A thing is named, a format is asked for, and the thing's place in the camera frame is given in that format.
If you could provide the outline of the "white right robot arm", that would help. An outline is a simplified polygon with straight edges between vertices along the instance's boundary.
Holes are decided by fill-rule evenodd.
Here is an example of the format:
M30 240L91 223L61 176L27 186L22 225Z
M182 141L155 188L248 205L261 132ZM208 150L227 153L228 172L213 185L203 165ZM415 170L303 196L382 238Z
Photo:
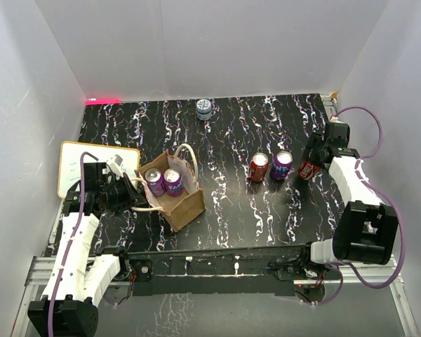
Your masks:
M310 180L327 168L345 205L334 235L309 242L300 252L299 271L309 279L330 263L389 262L398 230L396 211L386 205L363 177L360 155L349 147L350 127L331 119L323 133L311 134L298 169L298 177Z

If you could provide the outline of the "patterned canvas tote bag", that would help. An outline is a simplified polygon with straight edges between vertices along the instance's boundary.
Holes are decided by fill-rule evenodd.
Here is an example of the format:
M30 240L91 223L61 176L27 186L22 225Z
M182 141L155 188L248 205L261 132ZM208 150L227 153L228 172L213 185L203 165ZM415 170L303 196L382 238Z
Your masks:
M177 197L166 192L156 196L149 188L145 173L149 169L159 169L162 173L175 169L181 175L184 191ZM191 223L205 210L203 189L198 182L198 163L193 149L187 144L179 145L173 155L168 151L135 170L133 179L142 184L149 208L135 206L135 211L158 211L169 223L174 232Z

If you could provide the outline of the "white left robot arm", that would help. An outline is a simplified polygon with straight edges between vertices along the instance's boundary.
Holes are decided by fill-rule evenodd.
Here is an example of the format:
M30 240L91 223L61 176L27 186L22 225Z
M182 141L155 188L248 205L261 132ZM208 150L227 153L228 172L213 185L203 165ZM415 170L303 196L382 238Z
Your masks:
M98 306L113 279L129 276L126 251L111 246L88 262L93 235L105 211L131 206L135 189L120 157L81 165L80 179L65 195L62 235L50 278L27 315L40 336L94 336Z

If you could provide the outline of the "red cola can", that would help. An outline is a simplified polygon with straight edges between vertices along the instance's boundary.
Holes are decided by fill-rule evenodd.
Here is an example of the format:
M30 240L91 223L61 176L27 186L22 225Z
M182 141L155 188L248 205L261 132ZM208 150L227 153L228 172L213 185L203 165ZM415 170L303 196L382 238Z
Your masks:
M264 179L269 167L269 158L266 154L257 152L250 161L250 181L260 182Z
M320 169L319 166L314 165L311 161L304 161L298 169L298 176L303 180L310 180Z

